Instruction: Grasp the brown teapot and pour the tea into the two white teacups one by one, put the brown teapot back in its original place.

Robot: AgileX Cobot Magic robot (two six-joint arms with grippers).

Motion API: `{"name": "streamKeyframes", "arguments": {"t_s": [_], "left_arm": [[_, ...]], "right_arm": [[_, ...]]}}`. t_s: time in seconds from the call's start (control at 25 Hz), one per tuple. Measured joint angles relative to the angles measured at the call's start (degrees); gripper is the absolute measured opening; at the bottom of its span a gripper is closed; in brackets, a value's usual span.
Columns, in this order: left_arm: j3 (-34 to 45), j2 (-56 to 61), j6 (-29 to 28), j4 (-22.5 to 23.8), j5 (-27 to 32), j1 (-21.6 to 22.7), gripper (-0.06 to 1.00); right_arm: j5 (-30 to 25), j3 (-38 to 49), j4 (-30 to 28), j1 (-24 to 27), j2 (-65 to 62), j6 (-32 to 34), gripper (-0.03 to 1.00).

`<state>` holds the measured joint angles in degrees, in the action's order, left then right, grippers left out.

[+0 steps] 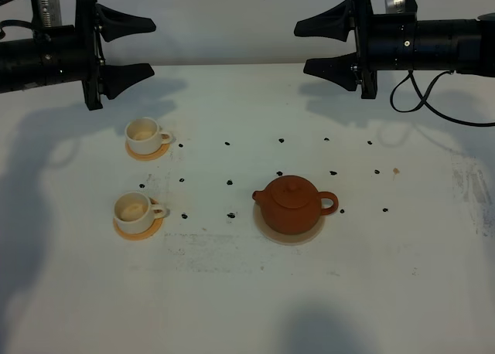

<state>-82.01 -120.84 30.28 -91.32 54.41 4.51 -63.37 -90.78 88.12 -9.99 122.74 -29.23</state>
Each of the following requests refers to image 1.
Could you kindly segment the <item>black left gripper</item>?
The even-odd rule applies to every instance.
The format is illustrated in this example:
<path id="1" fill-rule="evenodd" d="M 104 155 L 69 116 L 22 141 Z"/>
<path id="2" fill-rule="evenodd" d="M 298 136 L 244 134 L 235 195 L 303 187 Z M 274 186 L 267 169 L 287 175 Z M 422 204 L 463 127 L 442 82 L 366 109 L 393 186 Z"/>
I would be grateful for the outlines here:
<path id="1" fill-rule="evenodd" d="M 121 37 L 156 31 L 150 18 L 125 14 L 110 9 L 97 0 L 76 0 L 75 24 L 45 28 L 39 35 L 39 57 L 42 65 L 42 85 L 80 81 L 84 102 L 90 111 L 101 109 L 100 93 L 113 100 L 129 87 L 153 77 L 148 63 L 127 66 L 99 67 L 95 32 L 96 13 L 98 28 L 106 43 Z"/>

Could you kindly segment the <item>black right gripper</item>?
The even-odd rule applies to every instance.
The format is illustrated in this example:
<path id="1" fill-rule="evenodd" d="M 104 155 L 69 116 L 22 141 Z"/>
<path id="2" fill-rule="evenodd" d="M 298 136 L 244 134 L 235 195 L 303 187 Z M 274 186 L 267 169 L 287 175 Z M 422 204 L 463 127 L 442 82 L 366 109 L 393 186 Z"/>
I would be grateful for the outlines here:
<path id="1" fill-rule="evenodd" d="M 345 0 L 321 14 L 298 21 L 294 28 L 297 37 L 323 37 L 346 42 L 352 18 L 357 46 L 357 53 L 309 59 L 303 73 L 327 80 L 347 91 L 356 91 L 359 80 L 361 97 L 374 99 L 379 70 L 409 68 L 405 58 L 414 45 L 417 10 L 415 0 L 406 0 L 403 13 L 375 14 L 370 0 Z"/>

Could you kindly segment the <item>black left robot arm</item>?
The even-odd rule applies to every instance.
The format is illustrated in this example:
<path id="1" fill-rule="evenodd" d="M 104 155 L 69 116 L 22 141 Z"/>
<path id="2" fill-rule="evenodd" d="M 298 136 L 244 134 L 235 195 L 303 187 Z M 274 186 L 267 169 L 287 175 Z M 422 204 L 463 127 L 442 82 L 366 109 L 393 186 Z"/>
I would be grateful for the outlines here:
<path id="1" fill-rule="evenodd" d="M 30 39 L 1 41 L 3 93 L 79 81 L 84 102 L 94 111 L 102 107 L 101 96 L 113 100 L 154 74 L 148 63 L 107 64 L 101 44 L 154 32 L 155 23 L 150 18 L 110 9 L 97 0 L 76 0 L 72 26 L 45 27 L 41 19 L 10 19 L 3 21 L 1 27 L 32 32 Z"/>

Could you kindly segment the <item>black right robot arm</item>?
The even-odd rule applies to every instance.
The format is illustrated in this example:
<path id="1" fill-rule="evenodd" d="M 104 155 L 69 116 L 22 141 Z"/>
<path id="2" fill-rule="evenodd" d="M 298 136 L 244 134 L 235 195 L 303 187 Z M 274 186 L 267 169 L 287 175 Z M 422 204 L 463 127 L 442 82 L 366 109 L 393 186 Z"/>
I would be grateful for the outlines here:
<path id="1" fill-rule="evenodd" d="M 381 70 L 440 70 L 493 77 L 494 15 L 478 19 L 417 19 L 415 0 L 402 0 L 376 14 L 370 0 L 345 0 L 334 8 L 297 22 L 298 37 L 347 41 L 352 32 L 353 53 L 309 59 L 304 73 L 361 91 L 363 99 L 377 95 Z"/>

